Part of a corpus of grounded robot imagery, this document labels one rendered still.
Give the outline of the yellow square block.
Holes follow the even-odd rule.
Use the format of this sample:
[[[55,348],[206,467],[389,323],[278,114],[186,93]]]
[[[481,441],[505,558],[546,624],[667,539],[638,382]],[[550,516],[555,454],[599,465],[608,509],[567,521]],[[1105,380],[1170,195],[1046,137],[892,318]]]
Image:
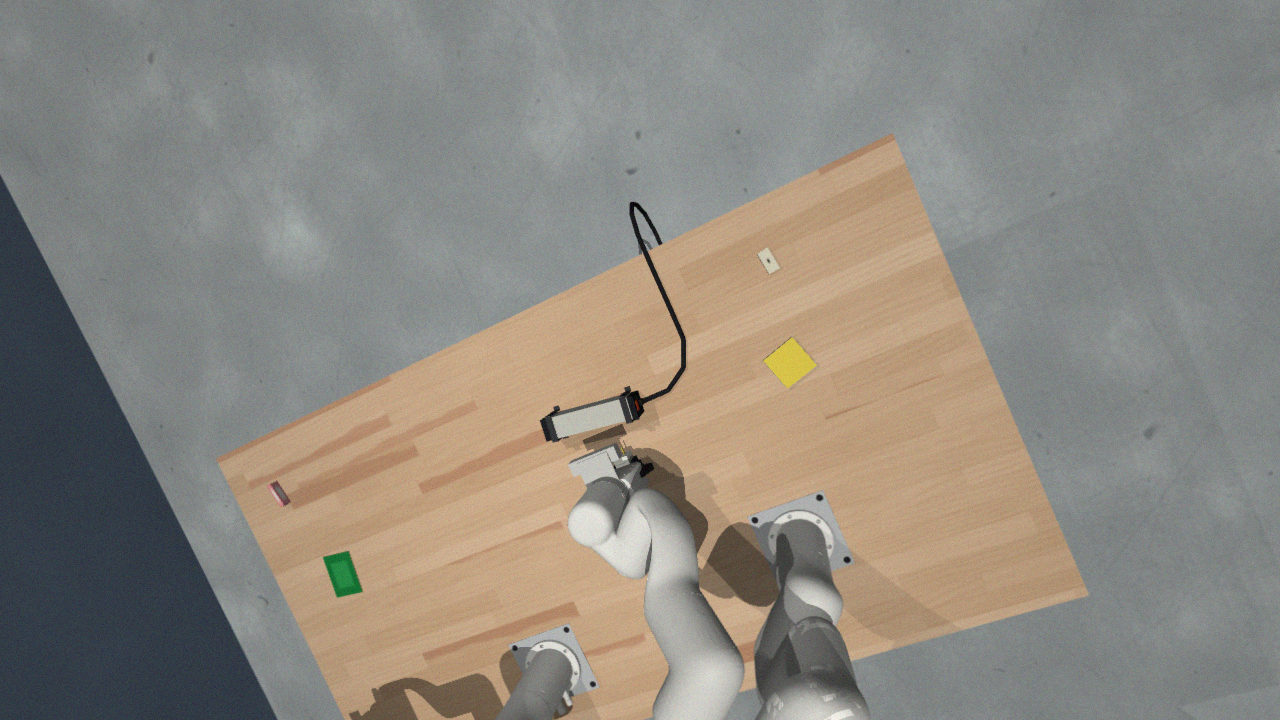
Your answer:
[[[804,348],[797,345],[797,341],[791,337],[776,348],[773,354],[763,360],[767,366],[778,377],[778,379],[788,389],[795,382],[812,372],[817,363],[804,351]]]

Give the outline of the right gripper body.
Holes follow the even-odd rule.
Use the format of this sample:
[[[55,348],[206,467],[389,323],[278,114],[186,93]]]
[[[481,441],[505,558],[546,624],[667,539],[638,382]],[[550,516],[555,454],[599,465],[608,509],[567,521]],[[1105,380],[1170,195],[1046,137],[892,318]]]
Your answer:
[[[640,477],[641,462],[631,462],[628,465],[625,465],[623,468],[614,469],[614,471],[620,477],[620,480],[628,489],[628,498],[631,498],[631,496],[637,489],[646,488],[646,486],[649,484],[649,480],[648,480],[646,477],[644,477],[644,478]]]

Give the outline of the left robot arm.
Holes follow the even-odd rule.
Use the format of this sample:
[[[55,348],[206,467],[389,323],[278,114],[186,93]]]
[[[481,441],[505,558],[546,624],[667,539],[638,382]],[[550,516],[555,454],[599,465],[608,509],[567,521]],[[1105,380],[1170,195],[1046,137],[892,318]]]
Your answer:
[[[573,705],[570,691],[580,676],[579,657],[561,641],[540,641],[526,659],[526,671],[495,720],[550,720]]]

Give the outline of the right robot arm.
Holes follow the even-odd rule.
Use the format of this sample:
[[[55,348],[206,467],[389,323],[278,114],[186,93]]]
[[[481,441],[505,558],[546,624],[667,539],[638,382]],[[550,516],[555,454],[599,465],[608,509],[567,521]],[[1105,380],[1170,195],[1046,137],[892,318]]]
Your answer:
[[[687,519],[658,489],[628,498],[612,464],[621,456],[616,442],[568,464],[588,487],[570,511],[570,536],[622,577],[648,573],[644,615],[669,666],[654,720],[724,720],[742,685],[742,655],[701,594]],[[754,646],[755,720],[870,720],[836,628],[844,600],[829,568],[829,525],[791,510],[772,523],[768,543],[781,591]]]

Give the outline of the small pink block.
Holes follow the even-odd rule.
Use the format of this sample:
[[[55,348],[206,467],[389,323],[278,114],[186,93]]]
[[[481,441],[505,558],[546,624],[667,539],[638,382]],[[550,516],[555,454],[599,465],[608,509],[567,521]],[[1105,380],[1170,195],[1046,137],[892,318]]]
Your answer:
[[[291,498],[288,498],[288,496],[285,495],[284,489],[282,489],[282,486],[278,483],[278,480],[269,484],[268,489],[271,492],[273,497],[276,500],[280,507],[285,506],[287,503],[291,503]]]

